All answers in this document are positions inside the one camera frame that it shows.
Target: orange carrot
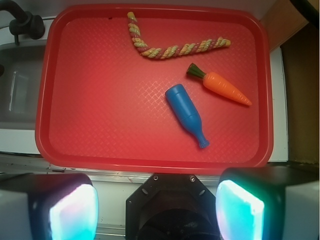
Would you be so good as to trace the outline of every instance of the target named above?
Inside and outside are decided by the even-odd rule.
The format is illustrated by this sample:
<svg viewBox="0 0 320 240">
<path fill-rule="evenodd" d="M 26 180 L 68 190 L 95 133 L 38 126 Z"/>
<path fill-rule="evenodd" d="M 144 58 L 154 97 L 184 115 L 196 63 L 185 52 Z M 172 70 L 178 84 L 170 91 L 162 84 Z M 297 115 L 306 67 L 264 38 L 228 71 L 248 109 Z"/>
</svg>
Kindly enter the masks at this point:
<svg viewBox="0 0 320 240">
<path fill-rule="evenodd" d="M 215 72 L 205 73 L 194 63 L 191 63 L 186 74 L 201 78 L 203 80 L 203 85 L 216 94 L 244 105 L 252 105 L 251 101 L 242 92 Z"/>
</svg>

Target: braided rope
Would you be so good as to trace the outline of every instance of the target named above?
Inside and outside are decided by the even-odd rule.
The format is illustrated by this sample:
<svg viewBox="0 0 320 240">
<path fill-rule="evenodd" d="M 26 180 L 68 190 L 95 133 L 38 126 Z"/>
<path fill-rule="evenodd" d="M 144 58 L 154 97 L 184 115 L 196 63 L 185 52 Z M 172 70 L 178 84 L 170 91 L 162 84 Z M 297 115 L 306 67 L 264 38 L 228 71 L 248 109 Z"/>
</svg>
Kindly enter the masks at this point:
<svg viewBox="0 0 320 240">
<path fill-rule="evenodd" d="M 202 53 L 216 48 L 227 48 L 231 44 L 230 40 L 219 37 L 217 40 L 208 39 L 198 43 L 186 43 L 183 46 L 174 45 L 167 47 L 166 49 L 148 47 L 148 45 L 141 39 L 141 32 L 137 25 L 138 20 L 134 13 L 130 11 L 127 16 L 129 20 L 129 32 L 134 46 L 142 56 L 150 59 L 168 59 L 177 56 Z"/>
</svg>

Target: cyan light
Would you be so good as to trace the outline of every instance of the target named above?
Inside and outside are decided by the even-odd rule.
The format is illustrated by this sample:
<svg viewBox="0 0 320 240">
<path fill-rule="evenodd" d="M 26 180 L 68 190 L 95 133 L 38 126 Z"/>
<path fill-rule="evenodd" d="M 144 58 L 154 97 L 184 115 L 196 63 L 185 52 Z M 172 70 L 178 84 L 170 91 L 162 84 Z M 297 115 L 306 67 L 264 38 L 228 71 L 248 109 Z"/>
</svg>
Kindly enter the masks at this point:
<svg viewBox="0 0 320 240">
<path fill-rule="evenodd" d="M 222 181 L 216 192 L 217 222 L 225 240 L 261 240 L 265 204 L 231 180 Z"/>
<path fill-rule="evenodd" d="M 82 184 L 49 210 L 52 240 L 93 240 L 98 224 L 98 194 Z"/>
</svg>

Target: stainless steel sink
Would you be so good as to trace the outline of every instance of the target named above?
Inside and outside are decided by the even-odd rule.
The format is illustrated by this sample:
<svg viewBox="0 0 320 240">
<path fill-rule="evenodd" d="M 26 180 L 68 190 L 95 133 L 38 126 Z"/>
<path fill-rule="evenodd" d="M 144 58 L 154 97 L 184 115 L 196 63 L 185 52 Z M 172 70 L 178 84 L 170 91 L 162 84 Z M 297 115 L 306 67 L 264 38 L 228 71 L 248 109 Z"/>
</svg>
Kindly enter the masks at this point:
<svg viewBox="0 0 320 240">
<path fill-rule="evenodd" d="M 0 129 L 34 130 L 46 40 L 0 46 Z"/>
</svg>

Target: textured tray surface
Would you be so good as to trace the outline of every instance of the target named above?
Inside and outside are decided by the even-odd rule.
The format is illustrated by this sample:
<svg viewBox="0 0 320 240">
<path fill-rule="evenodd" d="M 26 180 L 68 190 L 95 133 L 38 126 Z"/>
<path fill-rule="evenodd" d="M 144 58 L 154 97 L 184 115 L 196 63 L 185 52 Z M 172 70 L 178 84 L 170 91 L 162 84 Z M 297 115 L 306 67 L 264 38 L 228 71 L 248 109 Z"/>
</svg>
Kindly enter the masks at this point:
<svg viewBox="0 0 320 240">
<path fill-rule="evenodd" d="M 135 160 L 144 160 L 146 166 L 150 161 L 174 161 L 184 168 L 196 167 L 197 163 L 231 167 L 255 158 L 261 142 L 268 141 L 261 128 L 269 124 L 267 119 L 259 119 L 260 108 L 268 109 L 259 103 L 258 81 L 270 79 L 258 79 L 254 33 L 223 19 L 144 18 L 136 13 L 141 38 L 151 47 L 220 36 L 231 40 L 229 48 L 151 60 L 134 48 L 126 16 L 111 17 L 75 17 L 60 30 L 59 41 L 51 41 L 59 46 L 53 60 L 55 74 L 45 79 L 54 84 L 50 88 L 50 117 L 42 127 L 48 127 L 47 144 L 53 152 L 65 156 L 65 165 L 73 165 L 74 158 L 68 160 L 68 156 L 83 158 L 83 167 L 101 168 L 105 163 L 106 169 L 115 159 L 133 165 Z M 220 97 L 186 76 L 190 63 L 225 77 L 251 100 L 252 106 Z M 196 139 L 181 127 L 165 99 L 165 91 L 176 84 L 185 87 L 200 113 L 204 135 L 211 143 L 205 149 L 200 149 Z"/>
</svg>

